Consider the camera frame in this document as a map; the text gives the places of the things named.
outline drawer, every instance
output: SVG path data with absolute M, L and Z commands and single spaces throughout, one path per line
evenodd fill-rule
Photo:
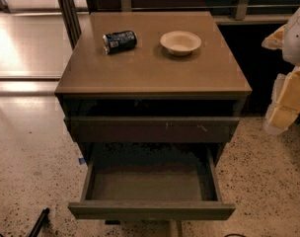
M 71 117 L 64 121 L 76 142 L 216 143 L 231 140 L 239 118 Z
M 238 97 L 227 99 L 228 96 L 223 98 L 173 99 L 170 96 L 162 99 L 99 99 L 64 96 L 60 104 L 68 117 L 231 117 L 244 100 Z
M 68 205 L 77 219 L 226 220 L 235 210 L 222 201 L 208 149 L 131 143 L 99 151 L 81 201 Z

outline drawer front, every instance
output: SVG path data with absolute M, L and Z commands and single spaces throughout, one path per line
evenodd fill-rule
M 81 201 L 68 205 L 76 218 L 226 220 L 234 212 L 222 201 L 208 150 L 199 159 L 173 146 L 125 150 L 91 158 Z
M 227 117 L 65 119 L 76 142 L 228 142 L 238 122 Z
M 70 202 L 77 219 L 104 220 L 226 220 L 234 204 L 221 202 L 89 201 Z

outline ceramic bowl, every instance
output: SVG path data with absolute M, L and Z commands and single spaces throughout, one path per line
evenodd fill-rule
M 190 32 L 173 31 L 162 35 L 160 43 L 170 54 L 186 56 L 200 47 L 201 40 Z

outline wooden cabinet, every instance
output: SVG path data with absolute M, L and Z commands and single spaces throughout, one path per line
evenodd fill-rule
M 102 35 L 133 30 L 138 46 L 106 55 Z M 186 57 L 159 45 L 197 34 Z M 56 89 L 65 124 L 88 163 L 79 219 L 224 220 L 215 166 L 251 88 L 209 13 L 90 16 Z

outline floor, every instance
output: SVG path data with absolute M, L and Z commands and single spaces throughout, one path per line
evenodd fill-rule
M 7 52 L 0 51 L 0 74 L 30 73 L 24 72 L 25 65 L 37 73 L 62 73 L 71 49 L 62 37 L 62 20 L 53 18 L 56 21 L 35 18 L 36 24 L 34 18 L 24 17 L 24 23 L 7 18 L 0 24 L 15 50 L 13 55 L 20 54 L 10 61 Z M 46 19 L 54 23 L 41 31 L 48 30 L 51 41 L 36 40 L 34 31 Z M 11 36 L 14 32 L 24 34 Z M 32 41 L 38 50 L 29 48 Z M 43 41 L 51 44 L 42 45 Z M 16 66 L 18 57 L 25 65 Z M 0 233 L 27 236 L 41 211 L 49 207 L 50 223 L 39 236 L 169 236 L 168 222 L 121 222 L 118 226 L 105 225 L 102 220 L 75 220 L 67 204 L 80 199 L 87 166 L 79 164 L 80 151 L 64 126 L 62 110 L 52 95 L 54 87 L 54 83 L 43 86 L 41 94 L 32 87 L 28 95 L 29 89 L 20 95 L 11 86 L 0 85 Z M 226 221 L 183 221 L 185 237 L 233 233 L 300 236 L 300 125 L 292 125 L 278 136 L 267 135 L 262 125 L 262 118 L 242 118 L 216 168 L 223 200 L 236 204 L 236 211 Z

